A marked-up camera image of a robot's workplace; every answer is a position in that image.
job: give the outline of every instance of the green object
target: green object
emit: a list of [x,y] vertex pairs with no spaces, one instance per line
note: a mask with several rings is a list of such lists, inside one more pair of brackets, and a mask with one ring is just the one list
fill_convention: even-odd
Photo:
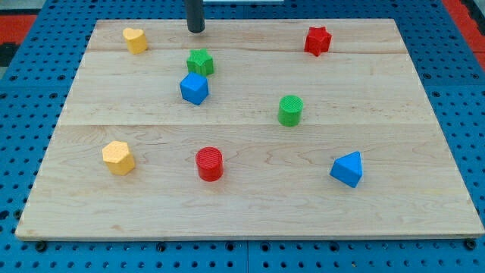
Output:
[[190,57],[187,59],[189,72],[195,72],[206,77],[214,73],[214,61],[212,56],[207,53],[207,49],[192,49]]
[[288,95],[280,100],[278,121],[283,126],[295,126],[300,122],[302,116],[303,101],[298,96]]

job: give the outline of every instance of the red star block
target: red star block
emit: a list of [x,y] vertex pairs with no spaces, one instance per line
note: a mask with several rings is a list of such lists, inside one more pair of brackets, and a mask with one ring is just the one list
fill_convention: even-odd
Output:
[[332,35],[325,27],[310,27],[306,36],[305,52],[320,56],[322,52],[328,52]]

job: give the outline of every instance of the red object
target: red object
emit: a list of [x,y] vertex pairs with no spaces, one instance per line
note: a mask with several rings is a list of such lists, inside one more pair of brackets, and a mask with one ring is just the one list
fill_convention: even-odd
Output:
[[478,30],[477,22],[470,17],[468,8],[458,0],[443,0],[443,4],[460,29],[463,37],[475,54],[481,67],[485,69],[485,36]]
[[0,15],[0,45],[14,42],[20,45],[37,15]]
[[196,164],[201,179],[212,182],[222,176],[222,153],[214,147],[200,149],[196,155]]
[[320,56],[322,52],[328,52],[332,35],[325,27],[310,27],[305,41],[305,52]]

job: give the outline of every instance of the red cylinder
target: red cylinder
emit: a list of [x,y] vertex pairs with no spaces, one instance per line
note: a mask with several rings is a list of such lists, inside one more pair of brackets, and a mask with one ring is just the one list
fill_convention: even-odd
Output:
[[224,172],[222,153],[214,147],[200,149],[196,155],[196,164],[200,178],[207,182],[216,181]]

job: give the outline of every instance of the black pole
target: black pole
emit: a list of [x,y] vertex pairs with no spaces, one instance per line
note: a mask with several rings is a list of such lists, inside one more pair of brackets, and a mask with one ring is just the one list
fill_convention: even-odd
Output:
[[203,0],[183,0],[190,32],[200,33],[205,29]]

